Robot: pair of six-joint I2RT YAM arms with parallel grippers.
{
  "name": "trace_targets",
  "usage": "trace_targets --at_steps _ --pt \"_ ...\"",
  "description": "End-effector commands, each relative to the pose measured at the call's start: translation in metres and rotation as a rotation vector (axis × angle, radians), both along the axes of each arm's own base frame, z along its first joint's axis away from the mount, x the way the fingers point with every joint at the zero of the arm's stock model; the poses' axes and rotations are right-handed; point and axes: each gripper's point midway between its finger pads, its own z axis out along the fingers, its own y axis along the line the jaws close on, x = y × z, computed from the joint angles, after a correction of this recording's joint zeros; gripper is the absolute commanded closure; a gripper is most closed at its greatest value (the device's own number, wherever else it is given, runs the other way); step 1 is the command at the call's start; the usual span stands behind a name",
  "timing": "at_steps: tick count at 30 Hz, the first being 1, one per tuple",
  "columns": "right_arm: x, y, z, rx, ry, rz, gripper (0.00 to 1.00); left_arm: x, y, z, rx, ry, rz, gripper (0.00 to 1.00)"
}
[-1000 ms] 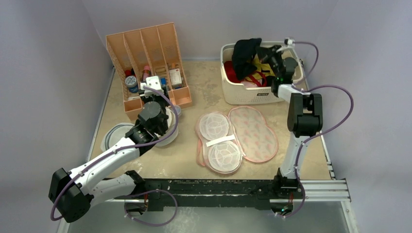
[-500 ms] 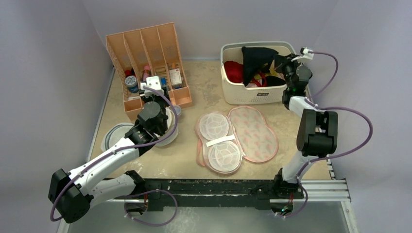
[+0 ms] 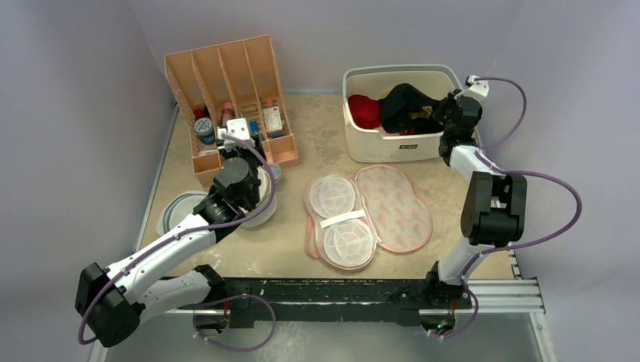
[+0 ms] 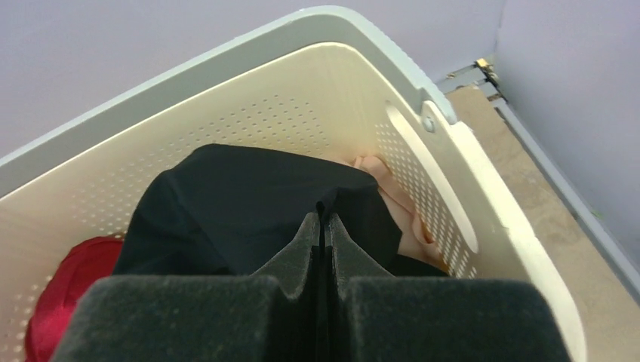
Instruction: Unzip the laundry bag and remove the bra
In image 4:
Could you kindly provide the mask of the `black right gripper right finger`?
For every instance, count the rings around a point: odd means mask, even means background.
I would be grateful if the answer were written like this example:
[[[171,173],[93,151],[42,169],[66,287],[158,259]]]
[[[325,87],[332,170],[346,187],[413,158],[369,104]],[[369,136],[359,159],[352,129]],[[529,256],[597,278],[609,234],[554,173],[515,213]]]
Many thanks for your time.
[[[531,284],[391,275],[337,215],[328,244],[331,361],[568,361],[551,310]]]

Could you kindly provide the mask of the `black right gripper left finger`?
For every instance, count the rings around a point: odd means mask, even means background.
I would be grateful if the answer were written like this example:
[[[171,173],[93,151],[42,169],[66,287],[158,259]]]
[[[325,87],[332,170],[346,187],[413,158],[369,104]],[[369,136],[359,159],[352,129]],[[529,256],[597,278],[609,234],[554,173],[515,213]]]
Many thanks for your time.
[[[53,359],[313,361],[319,237],[310,213],[252,275],[101,279],[79,301]]]

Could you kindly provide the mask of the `black bra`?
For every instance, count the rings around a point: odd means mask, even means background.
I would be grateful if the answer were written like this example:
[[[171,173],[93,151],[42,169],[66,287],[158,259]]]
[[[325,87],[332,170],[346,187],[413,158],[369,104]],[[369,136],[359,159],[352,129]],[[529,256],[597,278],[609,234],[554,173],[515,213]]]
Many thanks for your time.
[[[115,275],[249,275],[288,245],[309,213],[339,216],[381,265],[402,237],[377,181],[354,167],[210,144],[162,171],[138,202]]]

